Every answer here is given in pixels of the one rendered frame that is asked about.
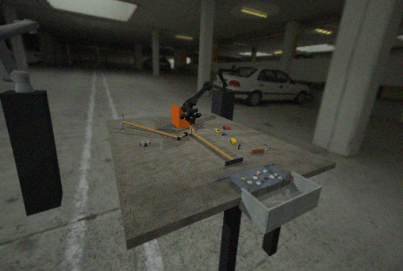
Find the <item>tan wooden pole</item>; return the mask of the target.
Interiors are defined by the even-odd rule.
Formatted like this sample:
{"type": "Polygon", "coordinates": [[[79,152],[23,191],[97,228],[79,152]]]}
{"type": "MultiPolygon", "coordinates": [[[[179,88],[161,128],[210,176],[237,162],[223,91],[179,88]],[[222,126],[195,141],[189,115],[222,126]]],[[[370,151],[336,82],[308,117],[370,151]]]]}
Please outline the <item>tan wooden pole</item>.
{"type": "Polygon", "coordinates": [[[217,152],[219,152],[220,154],[222,154],[223,156],[225,156],[226,158],[228,158],[229,161],[226,161],[226,162],[225,162],[225,166],[232,165],[232,164],[235,164],[235,163],[238,163],[238,162],[242,162],[242,161],[243,161],[243,157],[242,157],[242,158],[236,158],[236,159],[234,159],[234,158],[232,158],[231,156],[229,156],[229,155],[227,155],[226,153],[224,153],[224,152],[223,152],[222,150],[220,150],[219,148],[215,147],[214,145],[212,145],[211,143],[209,143],[208,141],[206,141],[205,139],[203,139],[201,136],[197,135],[197,134],[195,133],[195,130],[194,130],[194,118],[190,118],[190,121],[191,121],[191,124],[192,124],[192,125],[190,125],[190,135],[196,136],[196,137],[199,138],[202,142],[206,143],[207,145],[209,145],[210,147],[212,147],[214,150],[216,150],[217,152]]]}

